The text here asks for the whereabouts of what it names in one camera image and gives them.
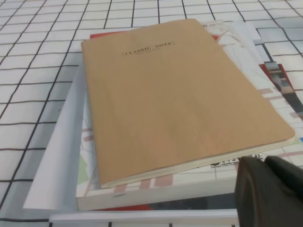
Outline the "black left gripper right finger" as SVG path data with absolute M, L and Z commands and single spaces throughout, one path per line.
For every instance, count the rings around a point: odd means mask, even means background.
M 291 189 L 303 188 L 303 170 L 277 156 L 266 157 L 264 163 Z

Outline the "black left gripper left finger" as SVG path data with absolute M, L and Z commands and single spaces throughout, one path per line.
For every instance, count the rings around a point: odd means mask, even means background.
M 254 157 L 239 161 L 235 204 L 241 227 L 301 227 L 303 189 L 287 187 Z

